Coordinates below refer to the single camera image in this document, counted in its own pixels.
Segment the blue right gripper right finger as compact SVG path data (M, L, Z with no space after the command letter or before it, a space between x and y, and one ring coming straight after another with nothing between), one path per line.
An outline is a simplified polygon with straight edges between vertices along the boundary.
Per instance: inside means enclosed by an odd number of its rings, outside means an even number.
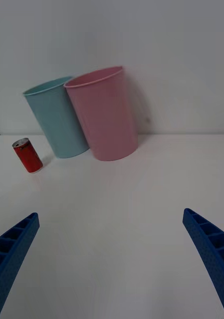
M224 232L189 208L184 210L183 224L224 308Z

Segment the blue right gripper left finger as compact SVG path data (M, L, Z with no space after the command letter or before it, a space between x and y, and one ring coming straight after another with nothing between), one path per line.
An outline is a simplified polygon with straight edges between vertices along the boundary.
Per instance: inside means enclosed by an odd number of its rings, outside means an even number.
M0 236L0 313L39 227L34 212Z

